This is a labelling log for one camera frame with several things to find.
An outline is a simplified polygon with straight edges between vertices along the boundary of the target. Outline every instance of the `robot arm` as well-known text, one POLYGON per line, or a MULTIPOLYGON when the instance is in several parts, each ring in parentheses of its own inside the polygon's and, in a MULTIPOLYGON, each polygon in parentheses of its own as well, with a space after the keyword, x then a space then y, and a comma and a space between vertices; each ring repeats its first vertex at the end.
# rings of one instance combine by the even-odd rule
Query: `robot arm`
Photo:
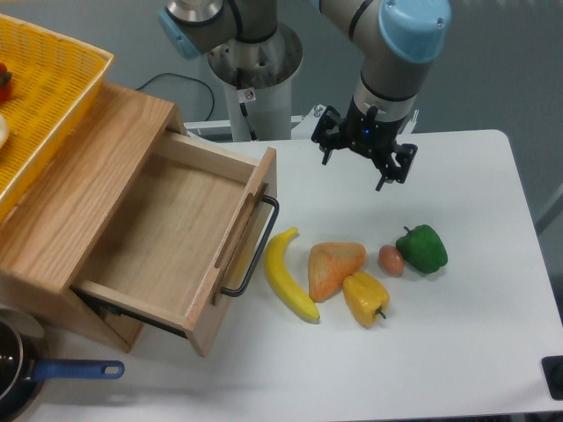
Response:
MULTIPOLYGON (((323 164, 334 149, 348 148, 380 171, 377 190, 404 183, 417 147, 399 145, 396 137, 442 50, 448 0, 312 2, 365 54, 346 117, 327 107, 311 137, 324 152, 323 164)), ((181 55, 208 53, 212 70, 237 90, 281 84, 301 63, 300 42, 278 24, 275 0, 172 0, 159 19, 181 55), (217 51, 221 45, 236 53, 223 57, 229 49, 217 51)), ((240 107, 247 116, 242 101, 240 107)))
POLYGON ((417 151, 396 137, 442 50, 450 23, 446 0, 321 0, 320 11, 365 54, 346 118, 327 107, 311 139, 325 156, 349 148, 371 159, 377 184, 404 183, 417 151))

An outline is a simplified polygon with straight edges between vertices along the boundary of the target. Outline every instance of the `wooden cabinet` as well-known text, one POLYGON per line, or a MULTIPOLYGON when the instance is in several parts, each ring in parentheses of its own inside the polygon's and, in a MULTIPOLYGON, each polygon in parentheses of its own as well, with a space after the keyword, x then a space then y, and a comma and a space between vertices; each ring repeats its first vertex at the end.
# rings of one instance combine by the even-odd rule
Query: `wooden cabinet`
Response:
POLYGON ((271 229, 275 151, 183 133, 174 104, 105 84, 0 226, 0 302, 126 351, 149 323, 207 354, 271 229))

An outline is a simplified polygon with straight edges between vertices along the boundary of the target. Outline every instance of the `yellow basket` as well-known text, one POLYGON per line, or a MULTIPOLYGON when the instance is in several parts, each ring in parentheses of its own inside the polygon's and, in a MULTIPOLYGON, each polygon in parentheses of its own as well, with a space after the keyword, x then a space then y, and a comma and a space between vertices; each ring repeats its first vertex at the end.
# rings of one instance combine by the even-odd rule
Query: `yellow basket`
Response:
POLYGON ((99 48, 0 14, 0 62, 13 86, 0 103, 10 126, 0 148, 0 222, 84 116, 112 61, 99 48))

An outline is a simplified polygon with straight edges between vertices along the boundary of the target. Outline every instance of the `banana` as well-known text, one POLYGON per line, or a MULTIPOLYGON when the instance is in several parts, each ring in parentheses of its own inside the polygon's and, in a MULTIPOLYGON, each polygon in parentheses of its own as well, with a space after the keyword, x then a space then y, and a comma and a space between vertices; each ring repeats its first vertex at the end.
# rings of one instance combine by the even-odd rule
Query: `banana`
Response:
POLYGON ((266 276, 270 286, 288 307, 308 323, 320 320, 317 305, 296 283, 283 262, 289 241, 297 229, 292 227, 270 239, 266 246, 266 276))

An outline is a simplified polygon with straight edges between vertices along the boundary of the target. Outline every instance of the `drawer handle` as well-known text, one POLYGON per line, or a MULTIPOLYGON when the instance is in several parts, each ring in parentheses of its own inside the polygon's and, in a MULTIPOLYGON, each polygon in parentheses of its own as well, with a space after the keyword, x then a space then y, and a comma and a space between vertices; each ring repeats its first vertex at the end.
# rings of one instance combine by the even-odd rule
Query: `drawer handle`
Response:
POLYGON ((270 215, 270 220, 267 222, 266 229, 264 230, 262 238, 258 243, 258 247, 254 252, 254 256, 252 257, 252 261, 250 261, 250 265, 248 266, 248 270, 246 270, 246 274, 245 277, 243 278, 242 283, 240 283, 240 286, 238 288, 234 288, 234 289, 221 287, 220 292, 223 295, 230 297, 239 297, 241 294, 245 292, 246 288, 248 287, 248 283, 250 283, 250 279, 254 274, 254 270, 258 265, 258 261, 260 261, 262 252, 264 251, 264 248, 266 248, 266 244, 270 237, 270 233, 272 233, 272 229, 274 228, 275 220, 278 218, 278 214, 280 213, 280 203, 276 198, 273 198, 268 195, 264 195, 262 197, 262 201, 274 207, 274 212, 270 215))

